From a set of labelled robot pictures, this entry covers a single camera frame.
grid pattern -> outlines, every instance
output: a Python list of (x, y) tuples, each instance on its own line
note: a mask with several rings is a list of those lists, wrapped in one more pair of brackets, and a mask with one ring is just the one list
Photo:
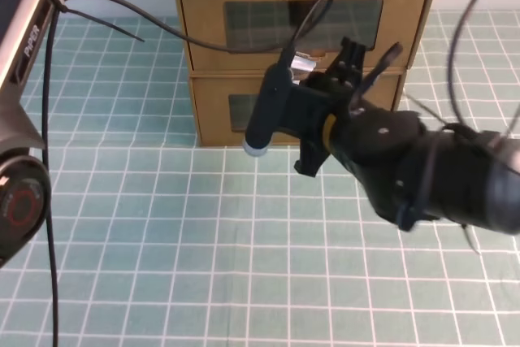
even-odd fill
[[(457, 14), (433, 12), (406, 88), (449, 117)], [(520, 242), (450, 223), (404, 234), (328, 161), (194, 148), (181, 44), (63, 20), (51, 89), (62, 346), (520, 345)], [(520, 23), (478, 12), (458, 55), (461, 104), (503, 128), (520, 102)], [(24, 96), (39, 121), (41, 59)], [(413, 108), (403, 101), (402, 107)], [(431, 126), (433, 119), (425, 117)], [(46, 238), (0, 271), (0, 345), (50, 346)]]

green cutting mat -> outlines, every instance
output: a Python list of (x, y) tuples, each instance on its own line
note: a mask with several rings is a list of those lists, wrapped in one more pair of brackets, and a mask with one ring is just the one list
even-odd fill
[[(457, 17), (431, 15), (406, 85), (448, 119)], [(194, 148), (181, 42), (116, 22), (146, 43), (63, 19), (55, 46), (61, 347), (520, 345), (518, 239), (476, 229), (478, 256), (447, 222), (399, 233), (332, 160), (312, 180), (295, 149)], [(475, 13), (459, 52), (466, 118), (503, 129), (520, 103), (517, 12)], [(42, 60), (23, 99), (36, 123)], [(50, 346), (48, 267), (41, 232), (0, 270), (2, 347)]]

white grid line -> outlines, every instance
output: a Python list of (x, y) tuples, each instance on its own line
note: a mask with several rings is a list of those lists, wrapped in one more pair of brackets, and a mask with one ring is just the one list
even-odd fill
[[(356, 195), (359, 197), (359, 184), (356, 182)], [(362, 221), (362, 212), (361, 212), (361, 203), (359, 201), (359, 198), (357, 199), (357, 213), (359, 216), (359, 221)], [(369, 279), (369, 270), (368, 270), (368, 261), (366, 259), (366, 248), (365, 248), (365, 233), (363, 231), (363, 228), (361, 229), (361, 241), (362, 241), (362, 252), (363, 252), (363, 266), (365, 268), (365, 280), (366, 280), (366, 293), (368, 296), (368, 310), (370, 312), (370, 327), (372, 330), (372, 343), (374, 347), (377, 347), (378, 341), (375, 337), (375, 322), (374, 322), (374, 312), (373, 312), (373, 306), (372, 306), (372, 294), (371, 294), (371, 282)]]
[[(186, 207), (188, 205), (188, 194), (189, 194), (189, 186), (191, 185), (191, 179), (192, 179), (192, 171), (193, 171), (193, 151), (191, 151), (191, 159), (189, 163), (189, 175), (188, 175), (188, 186), (186, 188), (186, 197), (184, 199), (184, 209), (182, 214), (182, 220), (180, 221), (180, 228), (179, 228), (179, 236), (177, 237), (177, 251), (175, 252), (175, 262), (173, 265), (173, 276), (171, 278), (171, 286), (170, 286), (170, 293), (168, 296), (168, 302), (171, 302), (173, 299), (173, 289), (175, 287), (176, 283), (176, 276), (179, 275), (177, 272), (177, 267), (179, 265), (179, 253), (180, 253), (180, 243), (182, 243), (182, 232), (184, 230), (184, 222), (186, 220)], [(170, 310), (166, 313), (166, 318), (164, 319), (164, 328), (162, 329), (162, 340), (161, 340), (161, 347), (164, 347), (166, 343), (166, 337), (168, 332), (168, 323), (170, 319)]]

cardboard box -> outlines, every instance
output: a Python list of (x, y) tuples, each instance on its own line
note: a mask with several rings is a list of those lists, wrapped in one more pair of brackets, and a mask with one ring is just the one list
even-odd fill
[[(289, 39), (314, 0), (176, 1), (182, 29), (191, 37), (249, 49)], [(324, 69), (337, 56), (341, 38), (347, 36), (369, 48), (365, 61), (369, 70), (399, 41), (403, 54), (368, 96), (391, 110), (401, 98), (430, 5), (431, 0), (335, 0), (327, 17), (301, 40), (298, 49), (318, 55), (318, 69)], [(277, 61), (278, 53), (229, 54), (188, 43), (184, 48), (201, 145), (239, 145), (243, 136), (234, 118), (244, 111), (245, 119), (238, 122), (247, 122), (246, 107), (253, 105), (263, 72)], [(241, 102), (244, 107), (237, 108)], [(276, 141), (293, 140), (278, 137)]]

black robotic arm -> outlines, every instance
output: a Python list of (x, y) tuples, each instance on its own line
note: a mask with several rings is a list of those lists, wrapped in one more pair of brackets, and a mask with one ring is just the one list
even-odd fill
[(419, 220), (447, 218), (519, 234), (520, 141), (460, 124), (432, 132), (416, 112), (371, 105), (362, 96), (401, 46), (390, 48), (364, 78), (365, 47), (345, 38), (342, 48), (325, 72), (299, 84), (292, 72), (296, 52), (280, 55), (262, 82), (245, 151), (266, 153), (274, 132), (297, 137), (300, 174), (316, 176), (332, 155), (360, 181), (376, 213), (404, 231)]

